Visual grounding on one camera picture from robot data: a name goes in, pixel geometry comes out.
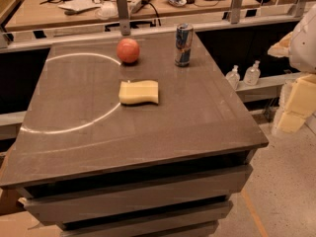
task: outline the floor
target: floor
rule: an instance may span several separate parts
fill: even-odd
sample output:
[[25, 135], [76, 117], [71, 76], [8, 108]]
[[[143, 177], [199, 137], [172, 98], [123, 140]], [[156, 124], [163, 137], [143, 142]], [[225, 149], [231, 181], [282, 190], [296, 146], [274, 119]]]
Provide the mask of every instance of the floor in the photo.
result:
[[211, 237], [315, 237], [316, 135], [303, 126], [295, 134], [272, 135], [259, 149], [254, 171], [234, 206]]

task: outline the clear bottle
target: clear bottle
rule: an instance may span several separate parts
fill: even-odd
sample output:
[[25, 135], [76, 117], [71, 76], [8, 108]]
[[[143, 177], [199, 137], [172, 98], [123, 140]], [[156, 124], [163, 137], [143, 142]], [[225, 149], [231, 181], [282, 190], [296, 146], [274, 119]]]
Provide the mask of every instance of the clear bottle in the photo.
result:
[[260, 69], [259, 69], [259, 60], [256, 60], [254, 65], [249, 67], [246, 71], [245, 77], [244, 77], [244, 83], [247, 85], [256, 85], [258, 83], [259, 77], [260, 77]]
[[238, 66], [234, 65], [234, 68], [228, 72], [225, 77], [233, 89], [236, 90], [240, 79], [240, 75], [238, 74]]

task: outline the orange line on floor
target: orange line on floor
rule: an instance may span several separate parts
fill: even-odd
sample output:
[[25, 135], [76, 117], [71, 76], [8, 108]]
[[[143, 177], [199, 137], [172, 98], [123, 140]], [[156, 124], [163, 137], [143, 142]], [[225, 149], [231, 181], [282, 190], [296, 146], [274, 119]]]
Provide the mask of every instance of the orange line on floor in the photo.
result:
[[257, 212], [255, 210], [255, 207], [252, 204], [252, 202], [251, 202], [251, 200], [249, 198], [249, 195], [247, 194], [245, 189], [243, 189], [241, 191], [241, 196], [243, 197], [243, 199], [244, 199], [244, 201], [245, 201], [245, 203], [246, 203], [246, 205], [247, 205], [247, 207], [248, 207], [248, 209], [250, 211], [250, 214], [252, 215], [252, 217], [253, 217], [256, 225], [257, 225], [257, 228], [258, 228], [261, 236], [262, 237], [269, 237], [268, 233], [267, 233], [267, 231], [266, 231], [266, 229], [264, 227], [264, 224], [262, 223], [260, 217], [258, 216], [258, 214], [257, 214]]

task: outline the red ball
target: red ball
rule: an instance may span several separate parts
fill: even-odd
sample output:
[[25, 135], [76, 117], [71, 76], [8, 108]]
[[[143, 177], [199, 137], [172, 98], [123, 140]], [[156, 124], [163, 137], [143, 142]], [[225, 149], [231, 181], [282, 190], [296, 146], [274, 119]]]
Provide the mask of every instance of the red ball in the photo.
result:
[[135, 39], [122, 39], [118, 43], [117, 55], [123, 62], [135, 62], [138, 59], [139, 52], [139, 44]]

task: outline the soda can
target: soda can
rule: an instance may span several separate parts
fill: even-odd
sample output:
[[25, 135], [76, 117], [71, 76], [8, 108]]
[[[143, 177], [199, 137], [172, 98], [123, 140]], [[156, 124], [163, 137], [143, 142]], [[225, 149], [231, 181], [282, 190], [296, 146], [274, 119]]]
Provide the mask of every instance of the soda can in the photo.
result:
[[177, 66], [185, 67], [190, 63], [191, 44], [194, 28], [190, 24], [179, 24], [176, 33], [176, 58]]

